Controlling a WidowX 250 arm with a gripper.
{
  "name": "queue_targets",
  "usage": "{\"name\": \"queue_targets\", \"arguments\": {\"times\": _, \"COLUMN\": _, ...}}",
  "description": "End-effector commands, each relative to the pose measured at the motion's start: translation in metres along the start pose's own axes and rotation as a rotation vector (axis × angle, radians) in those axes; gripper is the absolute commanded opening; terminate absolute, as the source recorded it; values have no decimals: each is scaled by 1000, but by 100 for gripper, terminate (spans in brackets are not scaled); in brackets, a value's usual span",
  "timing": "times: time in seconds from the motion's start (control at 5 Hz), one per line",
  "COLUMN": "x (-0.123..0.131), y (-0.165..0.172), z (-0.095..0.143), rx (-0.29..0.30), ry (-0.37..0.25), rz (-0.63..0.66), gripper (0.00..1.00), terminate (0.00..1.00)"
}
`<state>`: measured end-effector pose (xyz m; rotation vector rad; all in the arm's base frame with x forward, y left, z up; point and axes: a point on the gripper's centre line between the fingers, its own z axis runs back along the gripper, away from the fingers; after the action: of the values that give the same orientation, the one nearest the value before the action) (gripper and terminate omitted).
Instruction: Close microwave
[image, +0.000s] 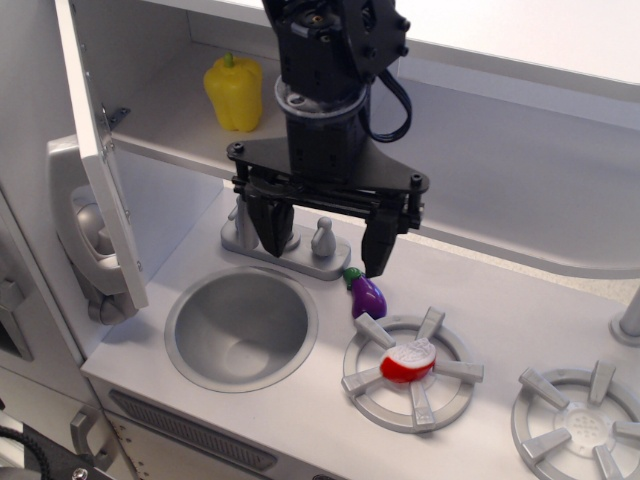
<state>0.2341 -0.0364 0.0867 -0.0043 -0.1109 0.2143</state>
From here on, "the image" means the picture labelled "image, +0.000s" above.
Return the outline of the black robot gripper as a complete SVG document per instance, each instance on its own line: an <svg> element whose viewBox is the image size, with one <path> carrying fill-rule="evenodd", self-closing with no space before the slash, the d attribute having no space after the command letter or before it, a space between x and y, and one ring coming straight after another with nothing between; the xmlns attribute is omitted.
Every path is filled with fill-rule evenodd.
<svg viewBox="0 0 640 480"><path fill-rule="evenodd" d="M420 226L426 175L382 152L361 119L288 119L282 138L237 141L235 189L246 201L262 247L281 257L301 205L366 219L361 258L367 277L381 276L398 233Z"/></svg>

